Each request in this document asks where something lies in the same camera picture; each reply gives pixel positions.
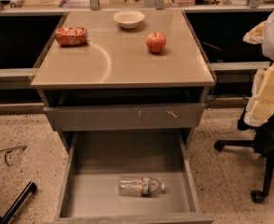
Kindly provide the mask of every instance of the open drawer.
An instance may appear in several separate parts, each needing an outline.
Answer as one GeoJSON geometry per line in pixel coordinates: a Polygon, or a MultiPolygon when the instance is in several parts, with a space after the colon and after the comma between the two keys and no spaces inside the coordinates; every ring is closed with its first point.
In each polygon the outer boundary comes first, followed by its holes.
{"type": "Polygon", "coordinates": [[[204,103],[45,107],[56,132],[197,127],[204,103]]]}
{"type": "Polygon", "coordinates": [[[200,213],[178,130],[76,133],[52,223],[212,223],[200,213]],[[118,194],[121,175],[152,176],[158,197],[118,194]]]}

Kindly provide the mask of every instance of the plastic water bottle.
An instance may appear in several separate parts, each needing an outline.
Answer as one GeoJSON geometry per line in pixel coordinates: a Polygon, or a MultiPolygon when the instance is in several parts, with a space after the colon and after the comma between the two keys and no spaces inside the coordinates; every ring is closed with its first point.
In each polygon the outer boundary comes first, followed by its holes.
{"type": "Polygon", "coordinates": [[[149,176],[121,176],[118,191],[122,196],[157,197],[165,190],[165,185],[149,176]]]}

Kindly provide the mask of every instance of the speckled floor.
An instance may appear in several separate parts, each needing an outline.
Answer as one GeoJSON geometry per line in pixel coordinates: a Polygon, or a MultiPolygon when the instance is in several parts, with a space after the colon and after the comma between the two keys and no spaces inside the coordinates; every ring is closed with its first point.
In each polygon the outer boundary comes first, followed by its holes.
{"type": "MultiPolygon", "coordinates": [[[[10,166],[0,152],[0,216],[15,201],[29,181],[38,189],[10,223],[43,223],[54,218],[62,185],[67,153],[39,108],[0,110],[0,149],[27,146],[12,154],[10,166]]],[[[205,110],[194,132],[188,156],[199,203],[215,224],[274,224],[274,176],[264,203],[252,203],[251,189],[261,189],[265,160],[243,147],[219,153],[217,139],[251,139],[253,131],[237,131],[241,108],[205,110]]]]}

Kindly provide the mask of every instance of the white bowl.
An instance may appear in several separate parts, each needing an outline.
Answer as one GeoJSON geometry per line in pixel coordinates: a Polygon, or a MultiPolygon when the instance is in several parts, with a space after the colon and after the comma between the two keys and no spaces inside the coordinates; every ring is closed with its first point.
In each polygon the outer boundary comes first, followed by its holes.
{"type": "Polygon", "coordinates": [[[145,15],[142,12],[135,10],[118,11],[113,15],[114,21],[124,29],[136,28],[144,18],[145,15]]]}

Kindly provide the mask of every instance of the red apple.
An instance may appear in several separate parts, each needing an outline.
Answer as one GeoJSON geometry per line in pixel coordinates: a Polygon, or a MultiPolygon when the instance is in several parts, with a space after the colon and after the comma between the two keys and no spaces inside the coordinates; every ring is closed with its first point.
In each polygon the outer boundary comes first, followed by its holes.
{"type": "Polygon", "coordinates": [[[166,46],[166,36],[160,32],[151,33],[146,38],[146,45],[153,53],[160,53],[166,46]]]}

